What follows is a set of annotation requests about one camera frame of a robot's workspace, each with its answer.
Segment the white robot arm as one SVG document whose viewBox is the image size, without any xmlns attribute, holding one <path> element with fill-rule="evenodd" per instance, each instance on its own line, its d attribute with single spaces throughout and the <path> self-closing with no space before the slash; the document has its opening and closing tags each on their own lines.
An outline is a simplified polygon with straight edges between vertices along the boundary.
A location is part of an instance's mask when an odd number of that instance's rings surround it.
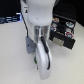
<svg viewBox="0 0 84 84">
<path fill-rule="evenodd" d="M 47 40 L 56 0 L 20 0 L 21 13 L 26 23 L 26 47 L 35 53 L 37 70 L 42 80 L 50 77 L 52 55 Z"/>
</svg>

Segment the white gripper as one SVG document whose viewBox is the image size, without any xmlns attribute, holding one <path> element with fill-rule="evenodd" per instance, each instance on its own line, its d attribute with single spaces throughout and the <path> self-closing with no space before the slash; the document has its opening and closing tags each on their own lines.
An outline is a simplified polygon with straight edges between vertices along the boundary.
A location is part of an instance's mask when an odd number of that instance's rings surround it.
<svg viewBox="0 0 84 84">
<path fill-rule="evenodd" d="M 34 60 L 41 78 L 49 78 L 51 74 L 52 55 L 47 40 L 50 26 L 35 26 L 28 23 L 26 48 L 28 53 L 35 53 Z"/>
</svg>

